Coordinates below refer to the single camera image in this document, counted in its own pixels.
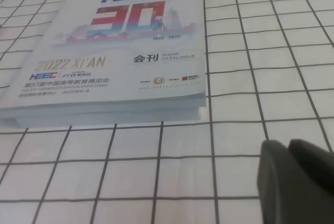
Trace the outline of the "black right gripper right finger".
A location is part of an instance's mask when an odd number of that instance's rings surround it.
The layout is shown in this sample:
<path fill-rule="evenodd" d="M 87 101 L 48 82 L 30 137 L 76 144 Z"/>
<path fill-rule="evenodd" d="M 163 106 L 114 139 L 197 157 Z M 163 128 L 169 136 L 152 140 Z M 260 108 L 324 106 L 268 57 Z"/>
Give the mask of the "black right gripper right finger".
<path fill-rule="evenodd" d="M 302 202 L 309 223 L 333 223 L 333 153 L 302 139 L 293 139 L 289 152 L 306 174 Z"/>

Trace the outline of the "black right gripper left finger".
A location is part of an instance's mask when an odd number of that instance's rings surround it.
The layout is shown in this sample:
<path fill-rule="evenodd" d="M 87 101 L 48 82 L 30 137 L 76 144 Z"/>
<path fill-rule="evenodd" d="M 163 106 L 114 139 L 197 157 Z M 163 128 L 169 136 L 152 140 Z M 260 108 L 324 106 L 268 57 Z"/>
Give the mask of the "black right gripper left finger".
<path fill-rule="evenodd" d="M 257 187 L 264 223 L 311 223 L 321 215 L 324 192 L 276 140 L 261 145 Z"/>

